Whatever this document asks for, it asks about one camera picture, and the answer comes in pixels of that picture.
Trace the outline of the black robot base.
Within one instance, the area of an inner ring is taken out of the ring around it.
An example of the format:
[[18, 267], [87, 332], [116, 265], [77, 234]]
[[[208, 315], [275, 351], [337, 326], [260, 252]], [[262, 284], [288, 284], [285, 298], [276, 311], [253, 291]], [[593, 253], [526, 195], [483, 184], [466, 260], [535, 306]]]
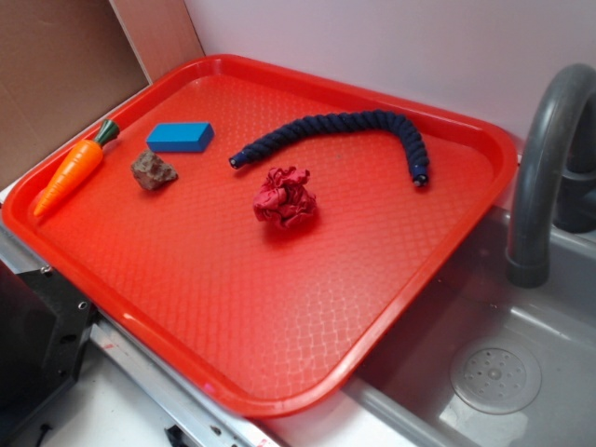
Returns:
[[1, 266], [1, 444], [78, 380], [96, 307], [59, 272]]

